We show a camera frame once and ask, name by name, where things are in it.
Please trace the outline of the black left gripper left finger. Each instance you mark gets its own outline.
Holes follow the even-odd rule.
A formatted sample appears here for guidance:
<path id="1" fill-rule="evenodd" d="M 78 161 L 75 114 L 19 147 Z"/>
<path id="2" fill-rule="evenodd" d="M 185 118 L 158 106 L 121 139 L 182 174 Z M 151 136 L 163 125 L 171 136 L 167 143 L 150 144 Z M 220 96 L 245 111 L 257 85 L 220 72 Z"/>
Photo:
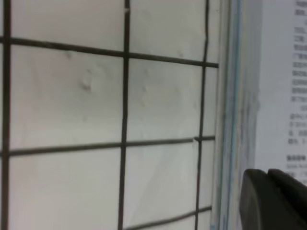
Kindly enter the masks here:
<path id="1" fill-rule="evenodd" d="M 247 169 L 239 203 L 244 230 L 305 230 L 307 206 L 292 205 L 268 175 L 258 169 Z"/>

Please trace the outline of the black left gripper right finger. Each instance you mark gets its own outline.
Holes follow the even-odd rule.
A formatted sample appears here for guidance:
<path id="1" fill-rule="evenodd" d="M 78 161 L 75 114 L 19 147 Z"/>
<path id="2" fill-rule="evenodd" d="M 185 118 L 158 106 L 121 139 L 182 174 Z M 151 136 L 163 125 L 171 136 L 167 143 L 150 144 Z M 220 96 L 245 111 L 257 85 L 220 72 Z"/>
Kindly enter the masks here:
<path id="1" fill-rule="evenodd" d="M 307 186 L 278 169 L 269 169 L 268 175 L 292 205 L 307 205 Z"/>

